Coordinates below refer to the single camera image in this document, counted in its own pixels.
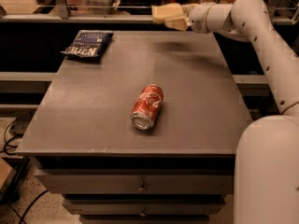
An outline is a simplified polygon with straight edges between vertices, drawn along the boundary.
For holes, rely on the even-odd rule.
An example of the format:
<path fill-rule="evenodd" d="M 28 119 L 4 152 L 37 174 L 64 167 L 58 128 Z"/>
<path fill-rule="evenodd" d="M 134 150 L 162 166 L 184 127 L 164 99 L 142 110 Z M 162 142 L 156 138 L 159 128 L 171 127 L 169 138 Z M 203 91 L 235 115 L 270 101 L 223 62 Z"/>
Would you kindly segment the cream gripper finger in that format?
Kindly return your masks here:
<path fill-rule="evenodd" d="M 184 17 L 168 18 L 164 21 L 167 28 L 175 29 L 178 31 L 186 31 L 188 29 L 187 22 Z"/>

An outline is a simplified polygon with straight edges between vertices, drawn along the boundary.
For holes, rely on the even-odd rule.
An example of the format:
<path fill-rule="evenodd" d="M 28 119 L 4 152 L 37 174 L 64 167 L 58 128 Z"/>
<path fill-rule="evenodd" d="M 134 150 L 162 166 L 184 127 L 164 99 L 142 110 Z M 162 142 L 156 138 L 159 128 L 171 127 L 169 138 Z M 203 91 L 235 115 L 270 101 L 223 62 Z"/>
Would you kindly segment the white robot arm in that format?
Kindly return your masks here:
<path fill-rule="evenodd" d="M 237 33 L 252 45 L 271 104 L 243 132 L 235 154 L 234 224 L 299 224 L 299 59 L 275 30 L 263 0 L 179 6 L 164 24 Z"/>

